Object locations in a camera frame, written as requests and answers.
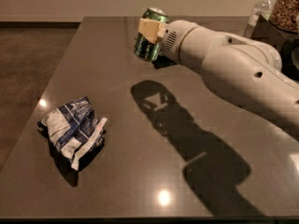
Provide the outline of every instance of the glass jar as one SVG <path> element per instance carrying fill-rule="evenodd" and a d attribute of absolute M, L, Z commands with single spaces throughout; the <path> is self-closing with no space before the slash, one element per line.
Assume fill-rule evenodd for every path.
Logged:
<path fill-rule="evenodd" d="M 279 29 L 298 33 L 298 15 L 299 0 L 277 0 L 269 20 Z"/>

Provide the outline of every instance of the floor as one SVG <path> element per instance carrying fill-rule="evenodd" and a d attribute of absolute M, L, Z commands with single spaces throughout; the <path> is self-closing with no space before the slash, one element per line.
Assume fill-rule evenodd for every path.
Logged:
<path fill-rule="evenodd" d="M 76 30 L 0 27 L 0 172 Z"/>

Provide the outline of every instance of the table surface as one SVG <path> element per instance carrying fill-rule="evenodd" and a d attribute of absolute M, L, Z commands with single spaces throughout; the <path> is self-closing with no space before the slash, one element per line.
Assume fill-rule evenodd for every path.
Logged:
<path fill-rule="evenodd" d="M 182 18 L 243 35 L 244 18 Z M 299 216 L 299 145 L 182 65 L 133 53 L 138 18 L 85 18 L 0 174 L 0 217 Z M 78 174 L 36 123 L 87 96 L 106 144 Z"/>

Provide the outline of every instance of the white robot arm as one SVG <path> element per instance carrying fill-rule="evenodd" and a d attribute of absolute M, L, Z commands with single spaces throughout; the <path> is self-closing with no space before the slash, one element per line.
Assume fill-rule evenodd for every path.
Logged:
<path fill-rule="evenodd" d="M 199 73 L 213 93 L 299 136 L 299 85 L 280 72 L 274 48 L 188 21 L 159 31 L 163 55 Z"/>

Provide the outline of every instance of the wall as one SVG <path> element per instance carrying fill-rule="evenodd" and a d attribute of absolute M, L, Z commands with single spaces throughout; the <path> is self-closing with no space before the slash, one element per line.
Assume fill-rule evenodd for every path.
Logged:
<path fill-rule="evenodd" d="M 248 16 L 256 0 L 0 0 L 0 21 L 81 21 L 84 16 Z"/>

